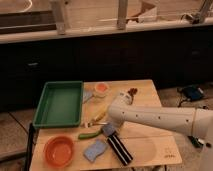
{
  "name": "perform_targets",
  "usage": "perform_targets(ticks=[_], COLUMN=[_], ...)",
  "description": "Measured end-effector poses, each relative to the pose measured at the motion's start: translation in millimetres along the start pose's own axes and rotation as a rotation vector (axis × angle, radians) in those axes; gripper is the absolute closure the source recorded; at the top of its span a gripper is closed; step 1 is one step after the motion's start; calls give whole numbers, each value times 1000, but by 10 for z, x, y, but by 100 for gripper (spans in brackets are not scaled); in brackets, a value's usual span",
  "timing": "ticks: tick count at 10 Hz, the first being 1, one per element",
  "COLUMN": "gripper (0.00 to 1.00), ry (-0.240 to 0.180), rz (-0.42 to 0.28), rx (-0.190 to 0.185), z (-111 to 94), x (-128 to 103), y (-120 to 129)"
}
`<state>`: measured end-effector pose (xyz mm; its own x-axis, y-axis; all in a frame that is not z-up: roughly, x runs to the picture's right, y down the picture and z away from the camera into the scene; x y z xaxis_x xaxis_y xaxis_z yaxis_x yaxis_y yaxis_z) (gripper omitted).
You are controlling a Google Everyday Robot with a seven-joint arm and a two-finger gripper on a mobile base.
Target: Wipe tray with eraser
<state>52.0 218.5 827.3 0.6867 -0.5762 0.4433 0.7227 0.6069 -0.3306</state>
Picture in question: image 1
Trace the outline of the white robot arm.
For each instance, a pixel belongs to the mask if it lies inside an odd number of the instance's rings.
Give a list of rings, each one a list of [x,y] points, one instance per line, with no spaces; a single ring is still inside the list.
[[[213,171],[213,110],[134,106],[117,96],[107,114],[115,127],[127,121],[203,139],[199,171]]]

